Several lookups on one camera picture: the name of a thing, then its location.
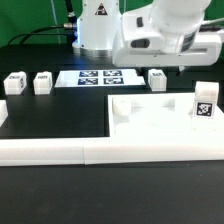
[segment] white tray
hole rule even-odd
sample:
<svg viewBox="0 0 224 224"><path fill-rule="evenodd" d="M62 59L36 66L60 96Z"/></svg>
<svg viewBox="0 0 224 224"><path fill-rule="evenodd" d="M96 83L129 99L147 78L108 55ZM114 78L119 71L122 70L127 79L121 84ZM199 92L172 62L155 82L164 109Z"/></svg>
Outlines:
<svg viewBox="0 0 224 224"><path fill-rule="evenodd" d="M113 113L112 101L115 97L131 100L129 116L118 116ZM110 136L140 137L158 133L223 132L224 114L218 107L215 108L214 119L200 120L199 125L197 120L192 120L193 100L194 93L110 95L108 96Z"/></svg>

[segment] white cube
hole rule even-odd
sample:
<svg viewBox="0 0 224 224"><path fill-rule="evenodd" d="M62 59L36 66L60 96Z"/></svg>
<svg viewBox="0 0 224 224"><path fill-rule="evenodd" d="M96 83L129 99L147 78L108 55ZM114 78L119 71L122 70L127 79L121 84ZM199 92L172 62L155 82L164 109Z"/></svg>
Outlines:
<svg viewBox="0 0 224 224"><path fill-rule="evenodd" d="M4 80L6 95L19 95L27 85L25 72L12 72Z"/></svg>
<svg viewBox="0 0 224 224"><path fill-rule="evenodd" d="M128 116L131 114L131 100L128 97L113 98L113 113L118 116Z"/></svg>
<svg viewBox="0 0 224 224"><path fill-rule="evenodd" d="M5 119L8 117L8 110L5 100L0 100L0 127L2 126Z"/></svg>
<svg viewBox="0 0 224 224"><path fill-rule="evenodd" d="M49 94L52 88L52 73L51 72L39 72L37 73L34 81L35 95Z"/></svg>
<svg viewBox="0 0 224 224"><path fill-rule="evenodd" d="M152 91L166 91L167 77L162 70L150 69L148 71L148 82Z"/></svg>
<svg viewBox="0 0 224 224"><path fill-rule="evenodd" d="M197 82L195 87L195 100L215 102L217 104L219 96L219 83L217 82Z"/></svg>
<svg viewBox="0 0 224 224"><path fill-rule="evenodd" d="M197 82L193 118L212 119L218 102L219 83Z"/></svg>

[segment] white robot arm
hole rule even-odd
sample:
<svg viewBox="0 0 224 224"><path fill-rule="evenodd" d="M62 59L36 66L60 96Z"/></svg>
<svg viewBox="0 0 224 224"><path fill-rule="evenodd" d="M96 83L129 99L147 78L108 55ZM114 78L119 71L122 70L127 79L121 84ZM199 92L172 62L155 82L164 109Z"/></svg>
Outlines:
<svg viewBox="0 0 224 224"><path fill-rule="evenodd" d="M215 63L224 31L199 32L211 0L154 0L122 16L112 58L118 67Z"/></svg>

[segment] black table surface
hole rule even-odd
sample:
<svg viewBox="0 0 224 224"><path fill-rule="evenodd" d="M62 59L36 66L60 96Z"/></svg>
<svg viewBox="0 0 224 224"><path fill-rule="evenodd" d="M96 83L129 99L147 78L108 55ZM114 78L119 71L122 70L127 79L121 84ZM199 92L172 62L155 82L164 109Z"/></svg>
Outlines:
<svg viewBox="0 0 224 224"><path fill-rule="evenodd" d="M220 83L223 109L224 63L164 68L167 92L193 92L196 81ZM107 95L151 94L148 86L53 88L35 96L37 72L115 69L111 59L75 56L66 45L24 45L0 49L0 99L9 117L0 138L107 137ZM3 80L25 71L21 96L6 96ZM146 77L147 69L139 69ZM221 224L224 220L224 162L189 161L113 165L0 168L1 223Z"/></svg>

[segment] black cable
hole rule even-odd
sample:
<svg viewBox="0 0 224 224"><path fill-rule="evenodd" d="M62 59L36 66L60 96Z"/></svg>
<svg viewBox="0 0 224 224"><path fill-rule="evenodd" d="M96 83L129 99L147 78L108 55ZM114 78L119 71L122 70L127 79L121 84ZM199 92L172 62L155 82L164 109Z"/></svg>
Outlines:
<svg viewBox="0 0 224 224"><path fill-rule="evenodd" d="M25 33L25 34L20 34L20 35L17 35L15 37L13 37L7 45L10 45L15 39L19 38L19 37L23 37L23 36L28 36L28 38L30 38L31 36L57 36L57 35L60 35L60 36L67 36L68 34L64 34L64 33Z"/></svg>
<svg viewBox="0 0 224 224"><path fill-rule="evenodd" d="M76 23L77 17L73 11L71 0L65 0L65 5L66 5L67 12L68 12L68 22Z"/></svg>
<svg viewBox="0 0 224 224"><path fill-rule="evenodd" d="M33 33L40 33L47 30L53 30L53 29L60 29L64 28L64 25L56 25L56 26L50 26L50 27L43 27L37 30L32 31L31 33L27 34L20 42L19 44L23 44L30 36L32 36Z"/></svg>
<svg viewBox="0 0 224 224"><path fill-rule="evenodd" d="M223 29L220 25L202 25L199 29L199 32L217 32Z"/></svg>

